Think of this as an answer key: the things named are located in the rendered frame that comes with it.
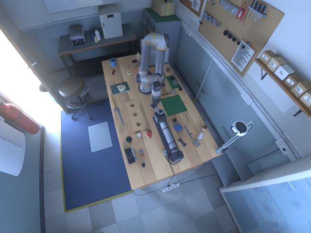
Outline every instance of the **blue floor mat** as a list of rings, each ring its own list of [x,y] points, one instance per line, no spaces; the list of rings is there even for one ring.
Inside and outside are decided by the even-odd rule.
[[[61,112],[61,160],[65,211],[131,191],[109,99],[81,109],[75,120]],[[112,147],[91,152],[88,127],[108,122]]]

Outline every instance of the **cardboard box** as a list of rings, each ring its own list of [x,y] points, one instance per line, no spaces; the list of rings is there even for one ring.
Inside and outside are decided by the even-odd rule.
[[[137,55],[136,55],[136,59],[131,61],[132,67],[138,67],[140,65],[140,59],[141,59],[141,55],[138,52]]]
[[[299,82],[296,86],[294,86],[294,88],[291,90],[294,95],[299,98],[301,97],[303,94],[305,94],[307,91],[311,90],[311,83],[309,82],[309,80],[305,80],[302,82]]]
[[[271,58],[273,58],[273,57],[277,57],[277,55],[274,52],[272,52],[271,50],[267,50],[267,51],[264,51],[260,55],[259,60],[264,62],[265,65],[267,65],[270,62]]]
[[[175,12],[175,2],[172,0],[153,0],[152,9],[157,12],[159,16],[171,16]]]
[[[277,70],[274,73],[275,75],[278,76],[279,79],[284,81],[284,79],[286,79],[287,76],[289,76],[290,74],[294,74],[295,71],[292,68],[290,68],[288,64],[285,64],[279,66],[279,68],[277,68]]]
[[[302,82],[303,80],[298,76],[296,75],[295,73],[294,74],[290,74],[285,80],[284,80],[284,83],[290,88],[292,89],[294,86],[297,85],[297,83],[299,82]]]
[[[308,108],[311,107],[311,91],[307,91],[299,98]]]
[[[285,64],[287,64],[287,62],[283,58],[273,57],[271,58],[267,66],[272,72],[275,72],[277,68],[279,68],[279,66],[285,65]]]

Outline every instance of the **fire extinguisher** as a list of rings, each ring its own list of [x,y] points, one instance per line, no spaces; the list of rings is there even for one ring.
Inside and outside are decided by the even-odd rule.
[[[15,105],[0,102],[0,111],[6,119],[17,124],[28,133],[36,134],[39,132],[40,126]]]

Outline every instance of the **wooden shelf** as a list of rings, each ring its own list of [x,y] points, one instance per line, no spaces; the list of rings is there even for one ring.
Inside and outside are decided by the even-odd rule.
[[[278,76],[275,75],[259,58],[255,59],[255,62],[283,89],[283,91],[285,91],[285,93],[295,102],[295,104],[297,104],[297,106],[304,112],[304,114],[310,118],[311,111],[299,98],[293,94],[290,88],[285,83],[283,83],[283,81],[279,79]]]

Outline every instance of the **blue cup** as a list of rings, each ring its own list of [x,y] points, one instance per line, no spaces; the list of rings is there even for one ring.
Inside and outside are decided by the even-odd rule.
[[[117,66],[117,60],[115,58],[110,59],[110,65],[111,67],[116,67]]]

